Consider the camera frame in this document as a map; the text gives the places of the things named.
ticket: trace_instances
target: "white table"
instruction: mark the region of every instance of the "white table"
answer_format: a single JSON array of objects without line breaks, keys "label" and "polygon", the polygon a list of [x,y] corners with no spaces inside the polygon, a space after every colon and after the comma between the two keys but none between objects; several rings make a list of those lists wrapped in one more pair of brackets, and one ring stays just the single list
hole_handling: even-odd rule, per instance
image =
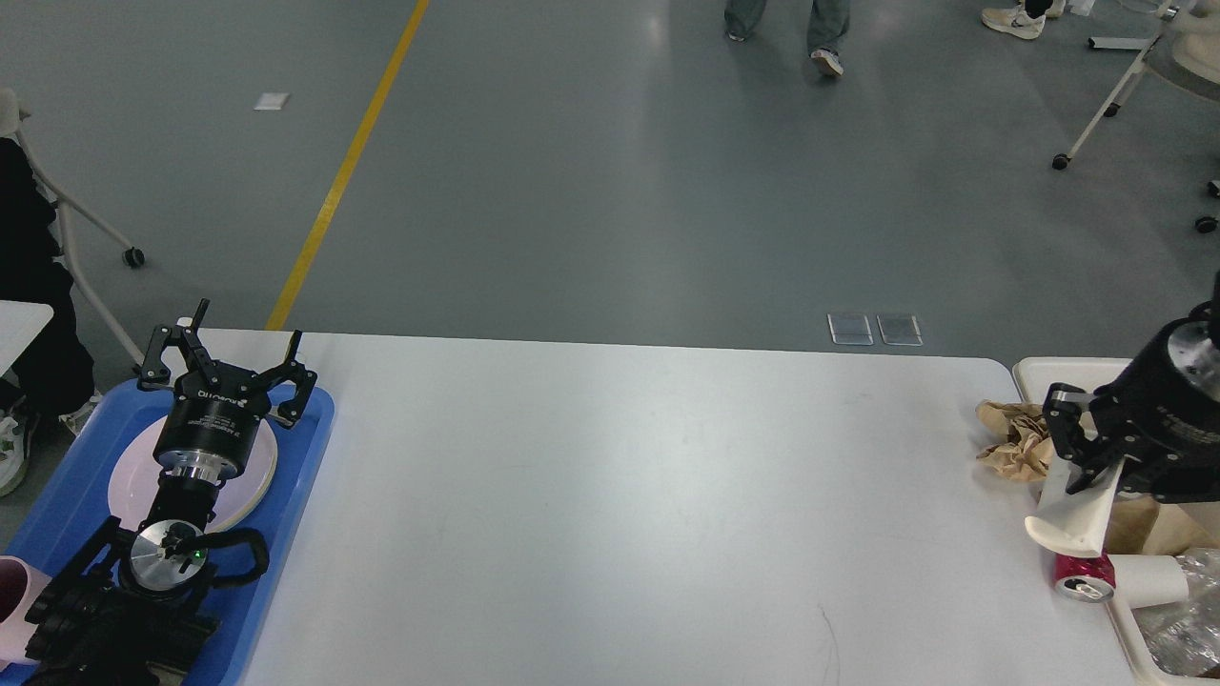
[{"label": "white table", "polygon": [[[287,334],[205,331],[262,369]],[[306,334],[329,448],[244,682],[1132,684],[974,463],[994,361]]]},{"label": "white table", "polygon": [[52,314],[50,305],[0,300],[0,374],[9,371]]}]

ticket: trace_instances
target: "chair leg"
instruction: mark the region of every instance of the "chair leg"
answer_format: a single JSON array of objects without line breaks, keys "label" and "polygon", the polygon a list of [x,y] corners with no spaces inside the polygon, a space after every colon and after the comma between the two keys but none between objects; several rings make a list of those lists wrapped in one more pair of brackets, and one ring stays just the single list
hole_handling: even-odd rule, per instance
[{"label": "chair leg", "polygon": [[[1052,167],[1057,170],[1066,168],[1068,162],[1070,162],[1072,157],[1076,156],[1076,153],[1080,151],[1081,145],[1083,145],[1085,140],[1087,140],[1089,134],[1093,133],[1093,127],[1097,126],[1097,122],[1102,121],[1102,117],[1107,116],[1107,111],[1109,111],[1111,107],[1115,107],[1115,104],[1121,106],[1121,104],[1126,101],[1127,96],[1131,95],[1131,90],[1133,90],[1136,84],[1138,84],[1137,77],[1143,74],[1144,57],[1148,55],[1148,50],[1150,50],[1152,46],[1155,45],[1159,39],[1160,34],[1158,33],[1157,37],[1149,40],[1148,45],[1144,46],[1144,49],[1141,50],[1138,55],[1136,55],[1136,59],[1131,62],[1131,66],[1127,67],[1127,71],[1122,74],[1122,78],[1119,79],[1119,83],[1114,85],[1114,89],[1110,90],[1110,94],[1105,98],[1105,100],[1102,101],[1102,106],[1098,107],[1097,114],[1093,115],[1093,118],[1089,120],[1088,126],[1086,126],[1085,131],[1080,134],[1080,138],[1077,138],[1076,143],[1072,144],[1071,150],[1069,150],[1068,153],[1060,153],[1055,155],[1054,160],[1052,160],[1050,162]],[[1127,83],[1131,82],[1133,78],[1135,82],[1131,84],[1130,88],[1127,88]]]}]

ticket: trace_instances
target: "shoe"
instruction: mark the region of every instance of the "shoe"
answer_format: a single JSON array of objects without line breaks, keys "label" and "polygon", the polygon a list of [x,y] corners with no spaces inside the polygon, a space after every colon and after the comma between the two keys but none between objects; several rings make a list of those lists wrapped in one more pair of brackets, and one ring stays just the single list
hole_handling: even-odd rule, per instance
[{"label": "shoe", "polygon": [[101,402],[101,391],[94,388],[93,395],[89,395],[89,399],[85,400],[83,405],[81,405],[79,410],[71,414],[60,415],[60,424],[67,427],[67,430],[72,432],[72,436],[81,436],[81,432],[84,431],[84,425],[89,421],[89,417],[93,416],[93,410],[94,408],[98,406],[98,403],[100,402]]},{"label": "shoe", "polygon": [[0,498],[12,493],[26,478],[29,439],[38,427],[38,415],[0,411]]},{"label": "shoe", "polygon": [[822,76],[831,78],[843,76],[843,63],[838,61],[838,55],[833,50],[814,50],[809,54],[809,59],[814,61],[814,66],[822,72]]},{"label": "shoe", "polygon": [[1032,20],[1025,13],[1025,7],[1017,5],[1010,9],[992,7],[983,10],[983,26],[989,29],[1015,35],[1022,40],[1033,40],[1042,35],[1042,28],[1047,26],[1046,15]]}]

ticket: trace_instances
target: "gray floor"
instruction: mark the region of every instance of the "gray floor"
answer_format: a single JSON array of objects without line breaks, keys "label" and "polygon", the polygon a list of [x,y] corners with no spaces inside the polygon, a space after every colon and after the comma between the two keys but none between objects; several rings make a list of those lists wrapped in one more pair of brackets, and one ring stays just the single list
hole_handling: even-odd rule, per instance
[{"label": "gray floor", "polygon": [[[1098,0],[1026,43],[988,4],[858,2],[831,83],[804,0],[741,45],[715,0],[436,0],[289,325],[844,350],[826,312],[897,311],[926,345],[848,352],[1131,355],[1220,266],[1191,228],[1220,210],[1220,110],[1146,79],[1054,172],[1133,56],[1086,38],[1155,23]],[[264,325],[411,10],[0,2],[37,154],[149,256],[82,242],[137,338],[200,297]],[[265,90],[288,107],[251,111]],[[81,330],[101,386],[124,378]]]}]

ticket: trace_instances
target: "robotic arm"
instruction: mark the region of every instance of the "robotic arm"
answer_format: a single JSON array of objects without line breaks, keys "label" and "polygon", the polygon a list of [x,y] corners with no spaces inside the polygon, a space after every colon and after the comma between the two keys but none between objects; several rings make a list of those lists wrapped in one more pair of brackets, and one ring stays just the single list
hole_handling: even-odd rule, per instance
[{"label": "robotic arm", "polygon": [[1052,385],[1043,416],[1058,457],[1025,520],[1043,548],[1102,555],[1116,494],[1220,500],[1220,273],[1211,301],[1161,328],[1113,382]]},{"label": "robotic arm", "polygon": [[[1080,425],[1086,410],[1093,439]],[[1052,385],[1043,413],[1059,457],[1078,468],[1068,494],[1121,469],[1127,493],[1220,500],[1220,275],[1211,301],[1161,328],[1116,380],[1092,394]]]},{"label": "robotic arm", "polygon": [[[296,424],[317,375],[295,359],[300,331],[283,363],[261,374],[214,360],[196,333],[206,310],[201,300],[189,323],[152,333],[138,387],[174,394],[150,455],[161,466],[156,497],[137,531],[107,518],[35,599],[26,620],[38,629],[26,654],[40,664],[27,684],[181,682],[218,627],[199,614],[209,591],[251,583],[268,568],[257,530],[204,530],[220,489],[245,471],[259,424]],[[161,361],[171,347],[187,364],[172,387]],[[272,408],[268,392],[285,381],[296,392]],[[235,546],[248,547],[254,564],[222,576],[209,552]]]}]

